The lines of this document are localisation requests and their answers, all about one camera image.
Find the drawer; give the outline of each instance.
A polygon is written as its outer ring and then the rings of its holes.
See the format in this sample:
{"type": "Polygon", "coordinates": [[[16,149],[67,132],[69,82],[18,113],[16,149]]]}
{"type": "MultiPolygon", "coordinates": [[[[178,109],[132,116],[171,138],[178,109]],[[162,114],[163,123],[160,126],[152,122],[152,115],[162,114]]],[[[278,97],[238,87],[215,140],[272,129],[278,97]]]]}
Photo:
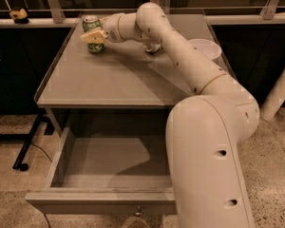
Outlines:
{"type": "Polygon", "coordinates": [[[167,116],[166,109],[72,112],[46,187],[26,200],[46,214],[176,214],[167,116]]]}

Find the green can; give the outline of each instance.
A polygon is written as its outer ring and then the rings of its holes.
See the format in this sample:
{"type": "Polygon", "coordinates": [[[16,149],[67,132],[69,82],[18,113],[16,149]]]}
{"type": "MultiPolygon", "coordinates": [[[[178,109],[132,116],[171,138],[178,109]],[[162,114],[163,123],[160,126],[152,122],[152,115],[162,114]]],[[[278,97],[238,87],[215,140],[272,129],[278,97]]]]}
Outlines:
{"type": "MultiPolygon", "coordinates": [[[[83,28],[85,32],[101,26],[101,22],[96,15],[88,15],[83,20],[83,28]]],[[[87,44],[87,50],[91,53],[99,53],[105,50],[105,44],[87,44]]]]}

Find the black cable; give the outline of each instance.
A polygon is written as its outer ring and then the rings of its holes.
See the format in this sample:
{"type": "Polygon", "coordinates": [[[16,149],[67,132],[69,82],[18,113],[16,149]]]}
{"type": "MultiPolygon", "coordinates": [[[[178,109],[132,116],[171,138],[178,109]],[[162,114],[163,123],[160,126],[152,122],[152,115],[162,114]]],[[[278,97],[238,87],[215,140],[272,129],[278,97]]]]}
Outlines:
{"type": "Polygon", "coordinates": [[[48,155],[48,153],[42,148],[42,147],[40,147],[40,146],[38,146],[37,144],[35,144],[35,143],[30,143],[31,145],[33,145],[33,146],[35,146],[35,147],[37,147],[37,148],[39,148],[39,149],[41,149],[45,154],[46,154],[46,156],[48,157],[48,159],[51,161],[51,162],[53,162],[53,160],[51,159],[51,157],[48,155]]]}
{"type": "Polygon", "coordinates": [[[46,214],[44,214],[44,217],[46,218],[48,228],[50,228],[50,224],[49,224],[49,221],[48,221],[48,217],[47,217],[47,215],[46,215],[46,214]]]}

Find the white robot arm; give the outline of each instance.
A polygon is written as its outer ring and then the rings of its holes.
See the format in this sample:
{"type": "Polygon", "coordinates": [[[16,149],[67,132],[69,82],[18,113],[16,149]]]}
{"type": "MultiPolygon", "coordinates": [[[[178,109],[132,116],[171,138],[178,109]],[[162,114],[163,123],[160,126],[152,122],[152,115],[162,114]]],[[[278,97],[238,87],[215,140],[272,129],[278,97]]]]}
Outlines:
{"type": "Polygon", "coordinates": [[[102,24],[112,42],[161,44],[195,93],[174,106],[166,125],[180,227],[255,227],[237,148],[257,129],[255,98],[193,48],[155,4],[115,14],[102,24]]]}

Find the concrete floor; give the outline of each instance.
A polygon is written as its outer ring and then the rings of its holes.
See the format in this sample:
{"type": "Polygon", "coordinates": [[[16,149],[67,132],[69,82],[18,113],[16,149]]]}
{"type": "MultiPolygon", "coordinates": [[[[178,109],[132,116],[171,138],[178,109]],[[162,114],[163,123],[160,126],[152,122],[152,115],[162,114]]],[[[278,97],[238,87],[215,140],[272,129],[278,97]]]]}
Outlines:
{"type": "MultiPolygon", "coordinates": [[[[28,133],[35,116],[0,116],[1,133],[28,133]]],[[[42,146],[51,157],[58,146],[56,133],[45,136],[41,123],[33,143],[42,146]]],[[[0,228],[48,227],[42,213],[30,206],[24,196],[44,187],[51,162],[38,148],[31,146],[25,162],[27,172],[12,169],[21,143],[0,143],[0,228]]],[[[285,108],[270,122],[261,121],[252,138],[239,148],[256,228],[285,227],[285,108]]],[[[63,216],[47,215],[50,227],[179,227],[177,216],[63,216]]]]}

